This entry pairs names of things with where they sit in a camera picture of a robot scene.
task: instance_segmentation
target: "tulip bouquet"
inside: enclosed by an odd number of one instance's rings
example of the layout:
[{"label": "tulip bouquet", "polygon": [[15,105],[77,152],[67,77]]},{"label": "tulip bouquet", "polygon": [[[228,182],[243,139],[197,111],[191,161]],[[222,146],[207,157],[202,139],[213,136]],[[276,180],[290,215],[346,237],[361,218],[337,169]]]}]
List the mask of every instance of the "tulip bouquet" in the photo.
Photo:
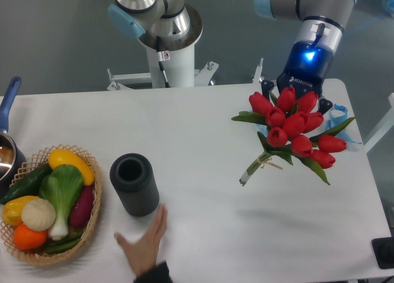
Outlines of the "tulip bouquet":
[{"label": "tulip bouquet", "polygon": [[279,156],[290,165],[292,157],[301,161],[328,182],[323,169],[332,167],[336,159],[331,153],[338,153],[346,149],[346,141],[336,137],[348,126],[354,117],[347,119],[325,132],[307,137],[305,134],[318,128],[324,118],[320,112],[313,112],[318,96],[309,92],[300,99],[296,99],[293,87],[285,88],[276,98],[270,93],[270,100],[261,93],[255,92],[249,97],[252,112],[242,111],[233,117],[234,121],[260,124],[267,127],[267,136],[257,132],[263,146],[263,153],[247,168],[239,182],[244,186],[254,172],[272,156]]}]

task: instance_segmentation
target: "black sleeve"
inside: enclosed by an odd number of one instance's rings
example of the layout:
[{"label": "black sleeve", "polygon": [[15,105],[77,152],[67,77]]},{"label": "black sleeve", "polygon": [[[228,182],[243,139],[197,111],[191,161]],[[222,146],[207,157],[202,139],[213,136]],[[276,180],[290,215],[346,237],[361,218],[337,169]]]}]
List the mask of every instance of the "black sleeve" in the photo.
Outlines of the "black sleeve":
[{"label": "black sleeve", "polygon": [[134,283],[172,283],[167,263],[163,262],[141,275],[134,281]]}]

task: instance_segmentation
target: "blue pot handle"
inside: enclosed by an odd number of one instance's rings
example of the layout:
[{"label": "blue pot handle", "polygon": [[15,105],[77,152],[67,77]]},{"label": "blue pot handle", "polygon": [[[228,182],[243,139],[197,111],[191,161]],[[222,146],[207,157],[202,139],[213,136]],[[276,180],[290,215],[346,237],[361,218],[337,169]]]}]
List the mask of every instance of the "blue pot handle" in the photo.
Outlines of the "blue pot handle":
[{"label": "blue pot handle", "polygon": [[10,85],[7,88],[7,92],[2,99],[0,105],[0,130],[8,132],[8,118],[11,110],[12,103],[17,96],[22,79],[20,77],[13,77],[10,81]]}]

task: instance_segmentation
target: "artificial vegetable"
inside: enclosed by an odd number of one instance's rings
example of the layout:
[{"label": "artificial vegetable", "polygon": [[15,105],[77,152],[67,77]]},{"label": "artificial vegetable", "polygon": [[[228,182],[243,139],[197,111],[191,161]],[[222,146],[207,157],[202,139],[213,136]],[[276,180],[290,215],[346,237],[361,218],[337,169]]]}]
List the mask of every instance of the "artificial vegetable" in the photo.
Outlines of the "artificial vegetable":
[{"label": "artificial vegetable", "polygon": [[44,251],[46,254],[63,253],[66,252],[67,250],[72,249],[76,244],[80,242],[80,240],[81,239],[76,239],[59,245],[48,245],[47,247],[45,247]]},{"label": "artificial vegetable", "polygon": [[56,211],[56,219],[48,229],[48,236],[61,240],[68,234],[67,219],[84,188],[84,179],[73,165],[60,165],[54,169],[39,189],[41,198],[48,200]]},{"label": "artificial vegetable", "polygon": [[19,250],[40,247],[47,240],[47,231],[36,232],[21,223],[15,228],[13,243]]},{"label": "artificial vegetable", "polygon": [[27,195],[37,195],[42,179],[50,174],[51,171],[52,169],[48,163],[35,168],[23,179],[9,188],[6,195],[0,199],[0,204],[5,204],[11,200]]},{"label": "artificial vegetable", "polygon": [[90,219],[93,209],[93,188],[85,186],[81,196],[76,201],[73,210],[70,213],[70,226],[74,228],[82,228]]},{"label": "artificial vegetable", "polygon": [[55,207],[45,199],[35,199],[27,203],[21,219],[23,223],[33,231],[44,231],[54,223],[56,218]]},{"label": "artificial vegetable", "polygon": [[65,252],[73,248],[81,240],[83,232],[76,233],[70,237],[66,237],[60,241],[52,241],[45,245],[44,251],[46,254],[56,254]]},{"label": "artificial vegetable", "polygon": [[74,165],[82,173],[85,186],[90,186],[94,182],[94,173],[89,165],[81,157],[67,149],[53,150],[48,156],[48,163],[52,169],[59,165]]},{"label": "artificial vegetable", "polygon": [[37,196],[23,196],[7,202],[2,208],[2,220],[12,226],[22,223],[21,214],[24,206]]}]

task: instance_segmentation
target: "garlic bulb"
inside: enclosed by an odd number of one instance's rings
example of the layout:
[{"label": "garlic bulb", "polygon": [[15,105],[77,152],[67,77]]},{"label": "garlic bulb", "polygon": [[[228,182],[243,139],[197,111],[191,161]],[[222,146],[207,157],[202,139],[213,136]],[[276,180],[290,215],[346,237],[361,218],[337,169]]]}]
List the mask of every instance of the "garlic bulb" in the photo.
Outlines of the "garlic bulb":
[{"label": "garlic bulb", "polygon": [[22,209],[22,222],[33,231],[44,231],[55,221],[55,207],[47,200],[35,199]]}]

